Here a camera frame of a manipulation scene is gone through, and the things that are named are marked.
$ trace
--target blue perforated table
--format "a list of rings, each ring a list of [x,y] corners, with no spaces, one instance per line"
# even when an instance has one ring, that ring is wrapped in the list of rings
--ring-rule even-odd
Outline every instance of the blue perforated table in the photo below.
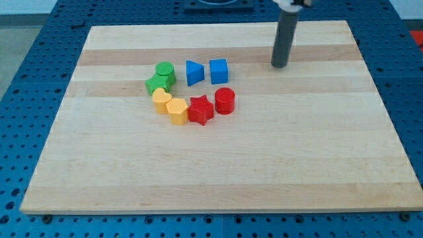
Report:
[[[41,216],[19,212],[92,25],[275,21],[278,8],[184,13],[182,1],[59,0],[0,103],[0,237],[422,237],[423,213]],[[422,54],[386,0],[326,0],[300,20],[347,20],[416,171],[423,173]]]

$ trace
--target toy block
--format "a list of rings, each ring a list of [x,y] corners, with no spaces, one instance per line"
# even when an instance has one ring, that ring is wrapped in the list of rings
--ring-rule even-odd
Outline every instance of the toy block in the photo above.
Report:
[[[152,99],[156,112],[159,114],[167,114],[166,104],[172,99],[172,95],[166,93],[163,88],[158,88],[154,90]]]
[[[235,92],[227,87],[218,89],[214,94],[216,112],[226,115],[235,109]]]
[[[176,76],[174,74],[174,67],[171,62],[161,62],[156,65],[155,68],[156,74],[160,76],[169,76],[170,85],[174,85],[176,83]]]
[[[171,90],[169,76],[154,74],[152,78],[145,82],[145,88],[150,96],[153,95],[154,90],[158,88],[163,88],[168,93]]]
[[[173,98],[166,104],[166,108],[172,124],[184,125],[188,121],[188,105],[185,99]]]
[[[194,85],[204,80],[204,66],[193,62],[186,61],[186,82],[188,86]]]
[[[206,125],[207,120],[214,117],[213,103],[207,100],[207,96],[191,97],[191,105],[188,109],[190,122],[198,122],[202,126]]]
[[[229,72],[226,59],[210,60],[210,75],[212,84],[227,83]]]

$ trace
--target wooden cutting board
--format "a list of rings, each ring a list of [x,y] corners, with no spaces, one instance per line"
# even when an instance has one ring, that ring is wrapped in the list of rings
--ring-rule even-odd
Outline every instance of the wooden cutting board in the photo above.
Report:
[[[421,210],[423,192],[345,21],[91,28],[21,210],[183,214]],[[226,58],[230,83],[211,85]],[[235,90],[206,126],[155,113],[144,81],[175,64],[174,97]],[[185,61],[206,65],[186,84]]]

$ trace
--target red star-shaped block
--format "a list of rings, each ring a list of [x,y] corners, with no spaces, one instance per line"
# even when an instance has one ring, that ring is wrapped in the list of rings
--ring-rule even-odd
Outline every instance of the red star-shaped block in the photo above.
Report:
[[[214,117],[213,103],[207,100],[207,96],[191,97],[191,106],[188,109],[190,122],[198,122],[202,126],[206,125],[207,120]]]

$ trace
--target green block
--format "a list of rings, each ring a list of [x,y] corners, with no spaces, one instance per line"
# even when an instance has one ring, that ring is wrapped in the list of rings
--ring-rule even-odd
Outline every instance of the green block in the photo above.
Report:
[[[152,78],[145,82],[145,88],[150,96],[153,95],[154,90],[158,88],[164,88],[164,90],[168,93],[171,90],[169,76],[154,74]]]
[[[174,85],[176,83],[176,76],[174,74],[174,67],[171,62],[161,62],[156,65],[156,74],[161,76],[169,76],[169,80],[171,82],[171,85]]]

